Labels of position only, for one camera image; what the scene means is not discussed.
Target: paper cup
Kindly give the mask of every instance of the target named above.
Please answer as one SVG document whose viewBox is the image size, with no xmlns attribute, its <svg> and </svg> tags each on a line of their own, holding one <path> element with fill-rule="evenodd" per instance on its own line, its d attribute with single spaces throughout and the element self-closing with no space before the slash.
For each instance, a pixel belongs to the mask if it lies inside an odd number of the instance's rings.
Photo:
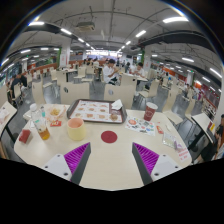
<svg viewBox="0 0 224 224">
<path fill-rule="evenodd" d="M 144 120 L 146 121 L 151 121 L 154 113 L 158 109 L 158 106 L 153 104 L 153 103 L 147 103 L 146 104 L 146 109 L 145 109 L 145 115 L 144 115 Z"/>
<path fill-rule="evenodd" d="M 86 136 L 86 128 L 81 118 L 72 118 L 67 122 L 68 136 L 74 141 L 81 141 Z"/>
</svg>

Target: pastry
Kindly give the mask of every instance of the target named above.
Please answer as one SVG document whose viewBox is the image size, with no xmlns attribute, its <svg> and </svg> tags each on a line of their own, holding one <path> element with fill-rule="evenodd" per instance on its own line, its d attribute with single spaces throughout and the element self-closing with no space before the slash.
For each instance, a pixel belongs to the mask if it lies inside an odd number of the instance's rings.
<svg viewBox="0 0 224 224">
<path fill-rule="evenodd" d="M 93 114 L 87 114 L 87 117 L 91 118 L 91 117 L 93 117 Z"/>
<path fill-rule="evenodd" d="M 111 115 L 110 115 L 110 119 L 111 119 L 112 121 L 116 121 L 116 120 L 118 119 L 118 116 L 117 116 L 116 114 L 111 114 Z"/>
</svg>

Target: bottle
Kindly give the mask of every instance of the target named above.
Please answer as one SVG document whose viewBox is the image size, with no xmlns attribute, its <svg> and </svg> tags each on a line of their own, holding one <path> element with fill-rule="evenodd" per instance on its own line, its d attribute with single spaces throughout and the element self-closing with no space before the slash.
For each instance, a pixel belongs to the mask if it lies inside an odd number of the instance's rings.
<svg viewBox="0 0 224 224">
<path fill-rule="evenodd" d="M 42 116 L 41 110 L 37 109 L 37 105 L 34 103 L 30 105 L 31 118 L 33 123 L 43 140 L 47 140 L 50 137 L 50 133 L 47 129 L 46 119 Z"/>
<path fill-rule="evenodd" d="M 45 110 L 44 110 L 44 106 L 42 105 L 40 109 L 41 109 L 42 117 L 45 117 Z"/>
</svg>

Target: fluorescent light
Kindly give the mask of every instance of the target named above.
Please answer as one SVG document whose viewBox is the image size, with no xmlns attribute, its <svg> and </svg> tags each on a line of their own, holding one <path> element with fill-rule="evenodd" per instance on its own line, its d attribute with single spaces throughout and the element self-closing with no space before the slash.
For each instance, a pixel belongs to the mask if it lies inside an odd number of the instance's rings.
<svg viewBox="0 0 224 224">
<path fill-rule="evenodd" d="M 188 19 L 185 17 L 172 17 L 163 20 L 164 23 L 172 23 L 172 22 L 188 22 Z"/>
<path fill-rule="evenodd" d="M 199 81 L 196 81 L 196 83 L 198 83 L 199 85 L 202 85 Z"/>
<path fill-rule="evenodd" d="M 5 61 L 2 62 L 2 65 L 4 65 L 9 59 L 7 58 Z"/>
<path fill-rule="evenodd" d="M 44 22 L 32 22 L 29 24 L 29 26 L 42 26 L 44 25 Z"/>
<path fill-rule="evenodd" d="M 222 78 L 222 76 L 221 76 L 217 71 L 215 71 L 215 70 L 212 69 L 212 68 L 210 68 L 210 70 L 211 70 L 212 72 L 214 72 L 217 76 L 219 76 L 220 78 Z"/>
<path fill-rule="evenodd" d="M 61 29 L 61 31 L 64 32 L 64 33 L 67 33 L 67 34 L 69 34 L 69 35 L 72 34 L 71 32 L 69 32 L 68 30 L 65 30 L 65 29 Z"/>
<path fill-rule="evenodd" d="M 23 53 L 26 53 L 26 52 L 29 52 L 30 50 L 25 50 L 25 51 L 21 51 L 20 53 L 23 54 Z"/>
<path fill-rule="evenodd" d="M 184 61 L 194 62 L 194 60 L 193 60 L 193 59 L 190 59 L 190 58 L 182 58 L 182 60 L 184 60 Z"/>
<path fill-rule="evenodd" d="M 14 65 L 14 64 L 9 65 L 9 67 L 8 67 L 8 68 L 12 67 L 13 65 Z"/>
<path fill-rule="evenodd" d="M 142 30 L 140 33 L 138 33 L 138 34 L 136 35 L 136 37 L 140 37 L 140 36 L 143 35 L 144 33 L 146 33 L 146 31 L 145 31 L 145 30 Z"/>
<path fill-rule="evenodd" d="M 206 79 L 205 77 L 202 77 L 205 81 L 210 82 L 210 80 Z"/>
</svg>

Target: napkin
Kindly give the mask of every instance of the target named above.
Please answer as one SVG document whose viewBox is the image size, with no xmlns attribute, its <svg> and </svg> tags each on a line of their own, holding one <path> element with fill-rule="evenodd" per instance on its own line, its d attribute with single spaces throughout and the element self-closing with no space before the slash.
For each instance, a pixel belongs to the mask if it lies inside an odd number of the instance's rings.
<svg viewBox="0 0 224 224">
<path fill-rule="evenodd" d="M 120 110 L 123 104 L 121 103 L 121 100 L 116 100 L 112 105 L 112 110 Z"/>
<path fill-rule="evenodd" d="M 4 122 L 5 118 L 8 115 L 9 115 L 9 112 L 5 108 L 0 109 L 0 124 Z"/>
</svg>

